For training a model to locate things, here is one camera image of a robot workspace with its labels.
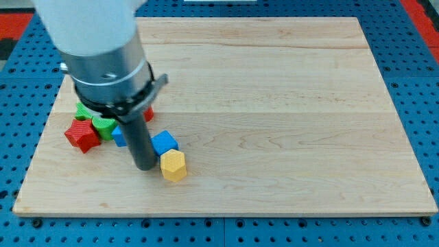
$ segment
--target wooden board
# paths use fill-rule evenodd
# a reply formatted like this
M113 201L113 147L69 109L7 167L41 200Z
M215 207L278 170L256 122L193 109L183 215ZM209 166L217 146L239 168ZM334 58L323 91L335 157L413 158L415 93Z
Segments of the wooden board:
M110 141L63 136L66 77L14 212L41 217L366 217L437 207L357 19L139 19L168 84L152 134L170 131L188 176L139 171Z

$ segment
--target blue block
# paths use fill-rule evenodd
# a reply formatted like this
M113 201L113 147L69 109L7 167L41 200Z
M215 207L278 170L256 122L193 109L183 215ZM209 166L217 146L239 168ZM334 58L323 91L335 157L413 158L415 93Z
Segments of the blue block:
M111 135L113 137L113 139L116 142L116 145L118 147L125 147L126 146L126 142L125 139L123 138L122 132L121 132L121 128L119 126L117 126L112 132Z
M152 137L151 141L154 151L158 156L168 152L171 149L178 150L177 141L167 130L164 130L155 137Z

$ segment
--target yellow block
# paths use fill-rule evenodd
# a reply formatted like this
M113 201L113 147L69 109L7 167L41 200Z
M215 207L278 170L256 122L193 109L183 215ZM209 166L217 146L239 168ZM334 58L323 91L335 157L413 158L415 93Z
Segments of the yellow block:
M186 175L185 154L178 150L169 150L160 156L163 177L172 182L182 180Z

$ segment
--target green star block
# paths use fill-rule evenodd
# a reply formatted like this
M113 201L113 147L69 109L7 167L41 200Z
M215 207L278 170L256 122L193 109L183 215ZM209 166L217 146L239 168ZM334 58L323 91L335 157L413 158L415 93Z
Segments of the green star block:
M93 126L101 136L102 140L112 140L111 132L116 128L117 123L114 119L103 119L100 117L93 117L91 119Z
M88 112L87 108L82 103L76 103L76 109L76 120L84 121L92 118L92 115Z

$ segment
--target blue pegboard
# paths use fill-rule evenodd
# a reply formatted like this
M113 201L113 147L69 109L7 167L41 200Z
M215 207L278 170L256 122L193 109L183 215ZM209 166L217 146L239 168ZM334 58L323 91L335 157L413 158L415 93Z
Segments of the blue pegboard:
M398 1L149 0L137 16L356 16L439 201L439 66ZM62 81L35 16L0 72L0 246L439 246L439 217L356 219L27 219L11 209Z

